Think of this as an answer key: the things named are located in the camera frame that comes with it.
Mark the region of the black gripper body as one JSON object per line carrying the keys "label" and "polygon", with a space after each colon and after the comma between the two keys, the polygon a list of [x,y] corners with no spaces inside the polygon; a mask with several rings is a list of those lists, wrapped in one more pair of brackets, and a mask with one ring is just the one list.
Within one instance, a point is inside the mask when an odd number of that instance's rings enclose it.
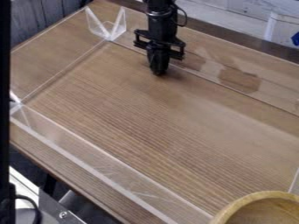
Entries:
{"label": "black gripper body", "polygon": [[136,29],[133,45],[144,50],[164,50],[172,59],[183,60],[184,58],[185,43],[176,37],[165,41],[156,40],[151,37],[149,31]]}

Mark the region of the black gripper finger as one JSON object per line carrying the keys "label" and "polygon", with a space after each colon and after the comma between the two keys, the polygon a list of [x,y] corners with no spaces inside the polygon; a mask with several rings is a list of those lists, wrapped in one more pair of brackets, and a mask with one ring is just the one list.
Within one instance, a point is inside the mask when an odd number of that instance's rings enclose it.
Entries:
{"label": "black gripper finger", "polygon": [[169,64],[169,48],[151,41],[145,47],[149,68],[156,76],[165,74]]}

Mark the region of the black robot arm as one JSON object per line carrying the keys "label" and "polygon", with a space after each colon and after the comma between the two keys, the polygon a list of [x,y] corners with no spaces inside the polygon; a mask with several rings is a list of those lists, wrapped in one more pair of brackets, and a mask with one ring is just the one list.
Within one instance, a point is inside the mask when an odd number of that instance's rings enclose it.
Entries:
{"label": "black robot arm", "polygon": [[187,23],[177,23],[177,11],[183,9],[175,0],[143,0],[148,20],[147,30],[135,30],[135,47],[147,51],[147,59],[152,73],[164,75],[169,60],[183,60],[185,43],[176,37],[177,27]]}

